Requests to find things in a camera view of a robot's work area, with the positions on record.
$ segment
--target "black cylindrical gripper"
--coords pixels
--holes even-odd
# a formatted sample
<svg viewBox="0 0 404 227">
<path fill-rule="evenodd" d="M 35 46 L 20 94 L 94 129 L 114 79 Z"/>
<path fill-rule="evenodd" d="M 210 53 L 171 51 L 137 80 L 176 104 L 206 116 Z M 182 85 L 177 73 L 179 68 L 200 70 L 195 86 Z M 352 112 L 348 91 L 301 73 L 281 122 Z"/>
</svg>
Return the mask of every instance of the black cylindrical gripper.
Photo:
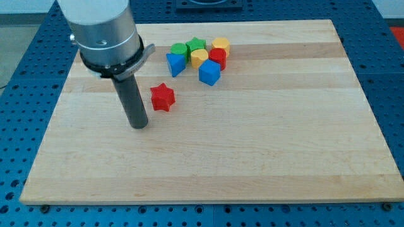
<svg viewBox="0 0 404 227">
<path fill-rule="evenodd" d="M 132 128 L 144 128 L 148 123 L 148 118 L 134 75 L 122 81 L 118 81 L 115 78 L 111 78 L 111 80 L 114 83 L 116 92 Z"/>
</svg>

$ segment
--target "white floor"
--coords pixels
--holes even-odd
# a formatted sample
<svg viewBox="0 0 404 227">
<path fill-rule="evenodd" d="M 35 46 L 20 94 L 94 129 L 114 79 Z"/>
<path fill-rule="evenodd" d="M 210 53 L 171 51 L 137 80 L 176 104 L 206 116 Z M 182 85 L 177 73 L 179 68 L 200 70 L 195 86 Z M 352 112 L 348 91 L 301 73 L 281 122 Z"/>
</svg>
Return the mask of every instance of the white floor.
<svg viewBox="0 0 404 227">
<path fill-rule="evenodd" d="M 0 95 L 35 36 L 39 25 L 0 26 Z"/>
</svg>

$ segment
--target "red star block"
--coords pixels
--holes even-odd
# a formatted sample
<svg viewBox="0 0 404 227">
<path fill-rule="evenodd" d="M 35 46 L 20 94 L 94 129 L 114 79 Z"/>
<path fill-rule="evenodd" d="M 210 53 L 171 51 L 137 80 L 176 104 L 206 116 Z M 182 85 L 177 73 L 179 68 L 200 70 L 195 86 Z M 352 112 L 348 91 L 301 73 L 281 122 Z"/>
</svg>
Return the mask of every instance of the red star block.
<svg viewBox="0 0 404 227">
<path fill-rule="evenodd" d="M 170 106 L 175 103 L 174 90 L 162 83 L 157 87 L 150 88 L 150 91 L 154 110 L 170 111 Z"/>
</svg>

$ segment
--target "wooden cutting board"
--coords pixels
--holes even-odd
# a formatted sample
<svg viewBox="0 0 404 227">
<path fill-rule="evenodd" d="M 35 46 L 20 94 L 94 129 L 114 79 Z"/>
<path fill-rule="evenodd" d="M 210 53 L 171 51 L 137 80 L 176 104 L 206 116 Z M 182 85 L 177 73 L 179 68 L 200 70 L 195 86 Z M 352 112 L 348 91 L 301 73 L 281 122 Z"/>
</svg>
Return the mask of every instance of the wooden cutting board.
<svg viewBox="0 0 404 227">
<path fill-rule="evenodd" d="M 150 119 L 132 129 L 110 80 L 77 57 L 25 184 L 25 204 L 403 201 L 404 182 L 330 20 L 138 25 Z M 232 43 L 215 86 L 165 54 Z M 175 91 L 153 111 L 150 87 Z"/>
</svg>

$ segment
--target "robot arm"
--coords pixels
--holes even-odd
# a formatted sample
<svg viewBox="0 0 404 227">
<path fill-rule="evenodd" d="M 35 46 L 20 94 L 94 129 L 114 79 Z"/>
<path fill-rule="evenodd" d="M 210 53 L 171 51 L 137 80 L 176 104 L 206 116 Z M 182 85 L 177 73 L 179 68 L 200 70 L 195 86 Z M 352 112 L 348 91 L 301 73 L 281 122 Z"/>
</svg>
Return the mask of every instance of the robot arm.
<svg viewBox="0 0 404 227">
<path fill-rule="evenodd" d="M 112 80 L 131 126 L 145 127 L 148 118 L 133 74 L 155 47 L 143 46 L 129 0 L 57 1 L 85 66 Z"/>
</svg>

